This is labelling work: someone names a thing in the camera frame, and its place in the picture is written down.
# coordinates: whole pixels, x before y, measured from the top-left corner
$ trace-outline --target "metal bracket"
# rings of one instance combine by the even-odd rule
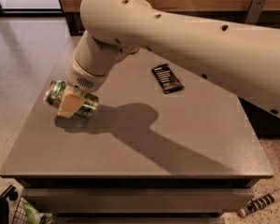
[[[259,17],[265,2],[267,0],[252,0],[250,8],[245,14],[244,23],[246,24],[256,24],[259,21]]]

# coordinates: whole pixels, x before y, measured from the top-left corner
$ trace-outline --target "speckled floor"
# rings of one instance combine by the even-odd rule
[[[0,18],[0,168],[49,72],[71,37],[64,18]],[[280,138],[260,140],[275,177],[253,187],[256,197],[280,189]],[[0,193],[12,179],[0,178]],[[227,213],[225,223],[280,223],[280,202],[245,219]]]

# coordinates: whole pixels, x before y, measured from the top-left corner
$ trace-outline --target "white robotic arm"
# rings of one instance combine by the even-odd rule
[[[133,47],[148,49],[280,118],[280,30],[165,13],[145,0],[83,0],[86,32],[66,68],[100,88]]]

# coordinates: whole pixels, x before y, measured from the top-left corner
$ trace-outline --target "white object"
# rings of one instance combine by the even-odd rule
[[[98,90],[112,66],[139,47],[280,118],[280,30],[165,13],[143,1],[82,1],[87,32],[67,67],[71,83]]]

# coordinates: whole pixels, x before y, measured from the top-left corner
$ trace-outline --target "gray table surface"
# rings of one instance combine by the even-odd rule
[[[69,42],[0,172],[2,177],[263,178],[273,169],[238,98],[151,52],[111,71],[94,118],[64,119],[43,102]],[[151,68],[168,63],[184,84],[164,94]]]

